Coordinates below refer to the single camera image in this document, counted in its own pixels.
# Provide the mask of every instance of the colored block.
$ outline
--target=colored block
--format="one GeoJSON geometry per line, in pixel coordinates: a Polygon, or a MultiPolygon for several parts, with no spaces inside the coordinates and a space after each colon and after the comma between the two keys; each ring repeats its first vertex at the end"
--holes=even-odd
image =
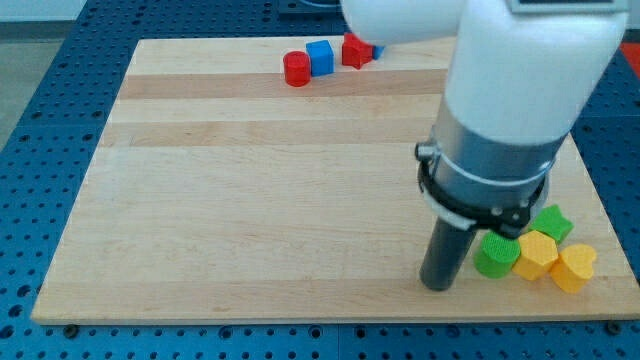
{"type": "Polygon", "coordinates": [[[547,234],[556,241],[557,245],[560,245],[573,230],[573,223],[562,215],[558,205],[552,205],[540,212],[529,226],[529,230],[547,234]]]}
{"type": "Polygon", "coordinates": [[[474,264],[482,275],[499,279],[506,276],[520,256],[520,243],[509,240],[494,232],[488,232],[483,238],[474,264]]]}
{"type": "Polygon", "coordinates": [[[311,81],[311,61],[302,51],[292,51],[284,56],[284,80],[295,87],[304,86],[311,81]]]}
{"type": "Polygon", "coordinates": [[[307,54],[311,58],[311,76],[333,74],[333,49],[329,41],[308,43],[307,54]]]}
{"type": "Polygon", "coordinates": [[[373,45],[358,39],[354,34],[344,34],[342,44],[342,65],[353,66],[360,70],[362,65],[373,59],[373,45]]]}
{"type": "Polygon", "coordinates": [[[558,259],[555,240],[539,231],[530,231],[521,235],[518,242],[520,257],[512,270],[527,280],[541,278],[558,259]]]}
{"type": "Polygon", "coordinates": [[[384,51],[384,46],[374,46],[373,47],[373,60],[378,60],[382,56],[382,52],[384,51]]]}
{"type": "Polygon", "coordinates": [[[560,252],[549,274],[563,291],[575,294],[593,277],[593,262],[598,255],[589,245],[576,244],[560,252]]]}

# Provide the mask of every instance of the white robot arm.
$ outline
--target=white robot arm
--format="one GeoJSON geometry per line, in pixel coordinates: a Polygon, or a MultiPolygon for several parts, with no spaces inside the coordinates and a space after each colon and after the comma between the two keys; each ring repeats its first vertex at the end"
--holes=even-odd
{"type": "Polygon", "coordinates": [[[374,45],[457,34],[418,178],[439,220],[421,269],[451,286],[479,228],[515,238],[546,200],[556,152],[620,44],[622,0],[342,0],[374,45]]]}

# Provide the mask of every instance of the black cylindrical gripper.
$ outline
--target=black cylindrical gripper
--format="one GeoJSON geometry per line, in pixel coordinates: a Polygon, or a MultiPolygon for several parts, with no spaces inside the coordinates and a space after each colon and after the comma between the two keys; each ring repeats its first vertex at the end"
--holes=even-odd
{"type": "Polygon", "coordinates": [[[426,287],[435,291],[451,287],[476,231],[460,230],[438,218],[420,268],[420,279],[426,287]]]}

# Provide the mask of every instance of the red cube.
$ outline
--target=red cube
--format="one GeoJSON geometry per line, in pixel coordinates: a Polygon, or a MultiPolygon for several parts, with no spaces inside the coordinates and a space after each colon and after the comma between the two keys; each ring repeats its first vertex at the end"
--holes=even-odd
{"type": "Polygon", "coordinates": [[[302,51],[292,51],[284,56],[284,81],[295,87],[311,81],[311,59],[302,51]]]}
{"type": "Polygon", "coordinates": [[[373,45],[369,45],[358,39],[351,33],[344,34],[342,44],[342,65],[353,66],[360,70],[362,65],[373,59],[373,45]]]}

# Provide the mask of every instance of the red cylinder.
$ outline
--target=red cylinder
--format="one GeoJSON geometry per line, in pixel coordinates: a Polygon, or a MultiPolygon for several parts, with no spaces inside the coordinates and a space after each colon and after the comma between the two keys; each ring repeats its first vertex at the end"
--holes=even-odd
{"type": "Polygon", "coordinates": [[[292,51],[284,56],[284,80],[295,87],[304,86],[311,81],[311,60],[302,51],[292,51]]]}

